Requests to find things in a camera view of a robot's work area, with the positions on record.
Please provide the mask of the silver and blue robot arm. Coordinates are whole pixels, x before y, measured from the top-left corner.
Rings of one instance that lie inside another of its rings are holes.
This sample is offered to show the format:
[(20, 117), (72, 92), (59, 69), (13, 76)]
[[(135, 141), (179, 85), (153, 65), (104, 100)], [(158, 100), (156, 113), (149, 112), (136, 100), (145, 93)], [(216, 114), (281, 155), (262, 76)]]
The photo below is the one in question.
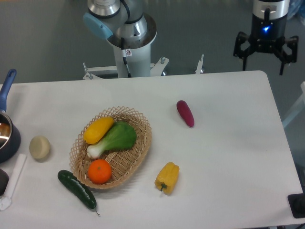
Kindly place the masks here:
[[(151, 63), (151, 43), (157, 28), (145, 14), (138, 0), (89, 0), (83, 22), (88, 30), (112, 47), (116, 71), (120, 78), (161, 76), (169, 60), (162, 57)], [(286, 64), (297, 61), (298, 36), (285, 38), (289, 9), (287, 0), (253, 1), (251, 33), (239, 32), (233, 55), (243, 61), (255, 52), (274, 54), (280, 61), (280, 72)]]

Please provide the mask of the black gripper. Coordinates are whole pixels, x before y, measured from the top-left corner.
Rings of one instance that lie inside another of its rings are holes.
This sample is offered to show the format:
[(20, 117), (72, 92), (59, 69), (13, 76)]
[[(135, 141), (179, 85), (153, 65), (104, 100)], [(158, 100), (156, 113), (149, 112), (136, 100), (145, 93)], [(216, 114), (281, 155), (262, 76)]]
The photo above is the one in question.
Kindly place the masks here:
[[(237, 34), (233, 56), (243, 61), (243, 71), (246, 70), (247, 58), (253, 53), (253, 50), (264, 53), (279, 52), (278, 58), (281, 61), (279, 75), (283, 75), (286, 64), (297, 62), (299, 37), (292, 36), (286, 39), (284, 36), (285, 26), (286, 18), (279, 18), (268, 22), (260, 18), (252, 18), (250, 36), (242, 31)], [(242, 45), (246, 43), (248, 46), (242, 49)], [(287, 54), (283, 49), (284, 45), (291, 50), (290, 54)]]

